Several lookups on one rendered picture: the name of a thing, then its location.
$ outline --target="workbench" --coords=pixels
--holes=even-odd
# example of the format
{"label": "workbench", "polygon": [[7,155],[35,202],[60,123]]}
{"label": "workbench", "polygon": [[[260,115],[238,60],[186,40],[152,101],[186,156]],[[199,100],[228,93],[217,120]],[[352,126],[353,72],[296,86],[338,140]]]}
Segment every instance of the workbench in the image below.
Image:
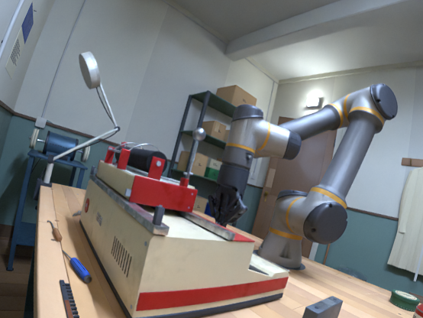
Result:
{"label": "workbench", "polygon": [[[81,318],[124,318],[79,224],[85,191],[53,184],[41,187],[34,260],[34,316],[66,318],[59,281],[70,283]],[[60,230],[62,242],[53,240],[50,220]],[[232,228],[256,242],[262,240]],[[92,275],[83,283],[61,250],[77,257]],[[374,286],[322,264],[303,258],[305,270],[290,271],[282,299],[259,306],[222,313],[215,318],[301,318],[307,306],[335,296],[344,301],[339,317],[412,317],[413,313],[389,302],[390,291]]]}

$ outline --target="door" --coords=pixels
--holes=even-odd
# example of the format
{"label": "door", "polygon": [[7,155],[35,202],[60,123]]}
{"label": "door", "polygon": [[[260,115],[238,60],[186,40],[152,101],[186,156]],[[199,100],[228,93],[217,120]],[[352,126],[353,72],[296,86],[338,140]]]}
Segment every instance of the door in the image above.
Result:
{"label": "door", "polygon": [[[278,125],[292,118],[279,117]],[[253,235],[264,239],[272,222],[273,209],[282,190],[298,190],[308,193],[320,183],[331,163],[336,131],[326,131],[302,142],[294,160],[270,158],[260,205],[253,226]],[[302,256],[308,257],[312,242],[302,240]]]}

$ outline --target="ventilation slots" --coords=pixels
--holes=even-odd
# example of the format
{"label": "ventilation slots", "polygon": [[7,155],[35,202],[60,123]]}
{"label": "ventilation slots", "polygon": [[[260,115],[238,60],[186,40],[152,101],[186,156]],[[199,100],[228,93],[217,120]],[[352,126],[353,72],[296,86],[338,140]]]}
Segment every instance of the ventilation slots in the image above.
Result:
{"label": "ventilation slots", "polygon": [[119,242],[116,236],[115,240],[113,241],[113,245],[111,246],[111,255],[115,258],[116,263],[118,263],[118,266],[121,268],[124,274],[126,274],[126,277],[128,277],[132,256]]}

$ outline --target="green tape roll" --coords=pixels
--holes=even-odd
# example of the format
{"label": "green tape roll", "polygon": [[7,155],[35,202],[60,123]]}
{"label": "green tape roll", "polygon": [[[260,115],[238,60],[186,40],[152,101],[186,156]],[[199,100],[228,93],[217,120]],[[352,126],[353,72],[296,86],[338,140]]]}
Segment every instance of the green tape roll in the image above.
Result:
{"label": "green tape roll", "polygon": [[393,290],[391,294],[391,303],[399,308],[408,311],[415,311],[415,308],[420,304],[420,300],[405,291]]}

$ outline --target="wall light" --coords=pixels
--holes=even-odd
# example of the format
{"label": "wall light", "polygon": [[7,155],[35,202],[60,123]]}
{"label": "wall light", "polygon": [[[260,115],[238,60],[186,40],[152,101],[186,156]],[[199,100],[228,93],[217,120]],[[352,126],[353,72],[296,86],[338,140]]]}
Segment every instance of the wall light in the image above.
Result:
{"label": "wall light", "polygon": [[307,95],[305,105],[309,108],[319,107],[323,102],[323,93],[316,89]]}

